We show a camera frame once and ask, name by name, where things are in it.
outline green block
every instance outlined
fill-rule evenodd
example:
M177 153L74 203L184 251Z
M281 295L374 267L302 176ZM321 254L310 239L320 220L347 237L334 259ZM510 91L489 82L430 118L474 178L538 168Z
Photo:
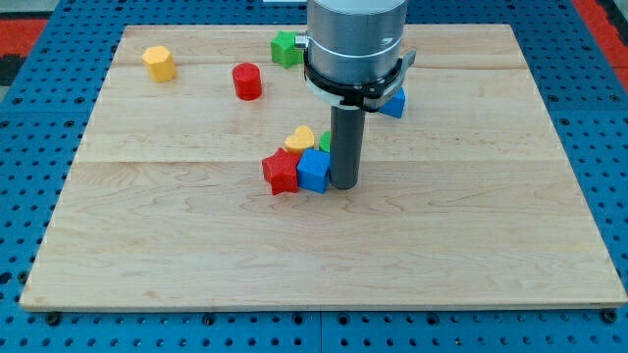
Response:
M295 31L282 31L271 40L271 54L273 62L289 68L294 64L303 63L303 52L294 48Z
M332 144L332 133L326 131L321 135L321 139L318 141L318 149L330 153L330 145Z

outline yellow hexagonal block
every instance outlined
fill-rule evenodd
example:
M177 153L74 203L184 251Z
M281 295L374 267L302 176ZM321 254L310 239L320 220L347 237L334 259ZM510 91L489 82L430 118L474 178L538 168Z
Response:
M173 79L177 74L173 54L165 46L156 46L146 49L141 56L148 75L155 82L164 82Z

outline blue block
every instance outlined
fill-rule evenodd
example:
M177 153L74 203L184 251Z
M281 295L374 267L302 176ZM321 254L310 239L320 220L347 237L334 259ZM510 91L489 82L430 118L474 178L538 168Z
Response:
M380 113L399 119L403 115L404 106L405 92L403 92L402 87L399 92L397 92L396 95L380 109Z
M330 154L327 152L306 149L303 152L301 161L296 166L296 177L298 186L325 193L330 182Z

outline red object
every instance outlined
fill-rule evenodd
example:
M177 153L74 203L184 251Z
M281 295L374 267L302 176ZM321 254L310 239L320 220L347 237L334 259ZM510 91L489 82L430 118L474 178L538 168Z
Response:
M262 95L262 80L255 64L243 63L234 68L235 94L239 99L253 100Z
M264 178L271 183L273 195L298 191L296 165L300 160L300 155L290 154L283 148L278 148L274 155L262 160Z
M0 20L0 57L28 56L48 20Z
M617 28L607 18L606 10L596 0L573 0L580 17L614 68L619 80L628 90L628 47L619 39Z

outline red cylinder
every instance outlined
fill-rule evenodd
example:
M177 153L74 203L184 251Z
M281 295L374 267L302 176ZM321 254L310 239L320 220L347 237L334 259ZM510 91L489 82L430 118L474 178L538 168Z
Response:
M262 80L255 64L239 64L232 71L235 95L242 100L253 100L262 94Z

